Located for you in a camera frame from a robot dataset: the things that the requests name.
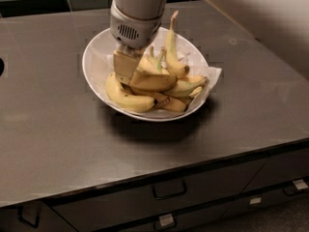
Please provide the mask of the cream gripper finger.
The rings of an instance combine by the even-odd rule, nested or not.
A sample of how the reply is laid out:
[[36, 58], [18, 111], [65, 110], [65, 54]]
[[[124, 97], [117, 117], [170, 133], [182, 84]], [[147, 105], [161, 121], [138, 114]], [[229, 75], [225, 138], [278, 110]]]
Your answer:
[[114, 72], [117, 79], [128, 85], [142, 58], [142, 54], [135, 50], [117, 49], [113, 53]]

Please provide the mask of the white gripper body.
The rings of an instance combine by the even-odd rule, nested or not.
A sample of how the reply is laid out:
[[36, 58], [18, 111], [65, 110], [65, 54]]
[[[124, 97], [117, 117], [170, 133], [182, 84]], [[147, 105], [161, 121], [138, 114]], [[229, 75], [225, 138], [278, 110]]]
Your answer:
[[136, 19], [125, 15], [117, 7], [116, 2], [112, 2], [110, 30], [119, 44], [136, 50], [146, 48], [154, 41], [160, 24], [161, 16], [152, 19]]

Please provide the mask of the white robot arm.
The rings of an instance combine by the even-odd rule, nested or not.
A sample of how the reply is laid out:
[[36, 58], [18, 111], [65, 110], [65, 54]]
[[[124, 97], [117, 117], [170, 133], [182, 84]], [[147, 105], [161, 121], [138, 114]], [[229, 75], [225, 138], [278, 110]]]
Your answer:
[[[309, 76], [309, 0], [204, 0], [285, 60]], [[129, 84], [161, 24], [167, 0], [112, 0], [110, 30], [121, 44], [114, 70]]]

